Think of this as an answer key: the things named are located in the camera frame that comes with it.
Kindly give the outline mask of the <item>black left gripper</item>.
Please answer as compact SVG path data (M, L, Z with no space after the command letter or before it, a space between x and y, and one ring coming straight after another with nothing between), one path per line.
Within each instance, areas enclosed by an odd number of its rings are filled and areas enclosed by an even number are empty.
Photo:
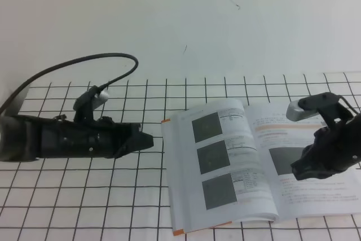
M91 124L48 122L40 135L39 158L117 159L154 146L153 136L140 132L139 123L116 123L108 117Z

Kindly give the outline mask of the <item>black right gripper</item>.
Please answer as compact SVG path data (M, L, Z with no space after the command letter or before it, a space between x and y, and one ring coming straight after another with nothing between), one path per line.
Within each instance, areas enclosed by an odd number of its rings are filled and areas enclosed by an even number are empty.
M314 136L303 159L290 165L296 180L328 178L360 162L360 114L338 122L334 129L321 128Z

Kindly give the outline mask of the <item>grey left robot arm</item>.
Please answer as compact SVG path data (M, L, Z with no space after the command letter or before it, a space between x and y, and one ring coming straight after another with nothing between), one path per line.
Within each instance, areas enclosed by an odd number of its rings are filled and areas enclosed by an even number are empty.
M153 136L139 123L117 123L109 117L72 122L34 116L1 118L1 161L33 162L38 159L118 159L153 147Z

